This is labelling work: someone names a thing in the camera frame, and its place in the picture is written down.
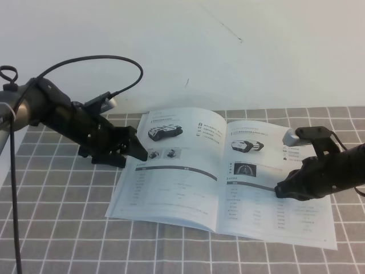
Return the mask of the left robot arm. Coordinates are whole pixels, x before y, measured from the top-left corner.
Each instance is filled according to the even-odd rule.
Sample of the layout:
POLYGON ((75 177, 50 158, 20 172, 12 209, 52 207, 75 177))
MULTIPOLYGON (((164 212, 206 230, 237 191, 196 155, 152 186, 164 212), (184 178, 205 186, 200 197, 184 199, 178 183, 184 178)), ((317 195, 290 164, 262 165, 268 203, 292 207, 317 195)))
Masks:
POLYGON ((108 97, 105 93, 81 104, 46 78, 32 78, 22 86, 10 82, 1 91, 1 129, 17 131, 44 124, 78 144, 79 156, 91 157, 92 164, 123 168, 127 156, 146 161, 148 153, 136 129, 116 127, 102 117, 102 105, 108 97))

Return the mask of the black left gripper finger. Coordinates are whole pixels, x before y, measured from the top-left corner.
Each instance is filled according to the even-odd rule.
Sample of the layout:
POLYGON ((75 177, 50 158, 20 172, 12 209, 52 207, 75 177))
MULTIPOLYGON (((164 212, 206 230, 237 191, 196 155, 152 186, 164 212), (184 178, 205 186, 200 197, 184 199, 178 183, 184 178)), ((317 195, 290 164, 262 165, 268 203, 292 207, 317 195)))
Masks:
POLYGON ((148 152, 137 137, 137 130, 132 126, 123 127, 122 154, 145 162, 148 152))
POLYGON ((124 168, 126 158, 123 155, 112 152, 111 154, 96 155, 91 158, 91 163, 96 165, 107 165, 117 168, 124 168))

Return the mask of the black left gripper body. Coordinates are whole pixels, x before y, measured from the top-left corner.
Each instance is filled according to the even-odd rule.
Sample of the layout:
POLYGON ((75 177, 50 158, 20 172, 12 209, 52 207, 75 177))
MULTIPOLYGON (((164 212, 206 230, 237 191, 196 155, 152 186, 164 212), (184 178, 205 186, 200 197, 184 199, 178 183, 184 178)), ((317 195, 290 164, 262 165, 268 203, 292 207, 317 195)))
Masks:
POLYGON ((86 111, 48 79, 34 86, 34 124, 42 123, 79 145, 78 155, 122 154, 123 127, 86 111))

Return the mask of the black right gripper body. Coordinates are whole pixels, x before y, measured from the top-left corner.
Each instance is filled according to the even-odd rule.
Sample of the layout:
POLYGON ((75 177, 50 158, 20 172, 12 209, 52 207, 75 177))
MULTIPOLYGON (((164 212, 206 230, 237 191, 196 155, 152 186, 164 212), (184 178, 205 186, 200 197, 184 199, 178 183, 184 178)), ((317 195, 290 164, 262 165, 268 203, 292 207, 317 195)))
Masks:
POLYGON ((309 157, 282 181, 282 197, 320 199, 364 184, 364 144, 323 158, 309 157))

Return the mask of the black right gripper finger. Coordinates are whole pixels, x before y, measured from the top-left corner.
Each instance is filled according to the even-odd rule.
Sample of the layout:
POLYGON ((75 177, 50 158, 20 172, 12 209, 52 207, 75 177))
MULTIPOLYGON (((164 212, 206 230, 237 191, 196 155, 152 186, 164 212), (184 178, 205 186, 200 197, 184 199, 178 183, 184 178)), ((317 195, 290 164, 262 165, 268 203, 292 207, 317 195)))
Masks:
POLYGON ((274 188, 277 198, 290 198, 290 185, 286 182, 280 182, 274 188))

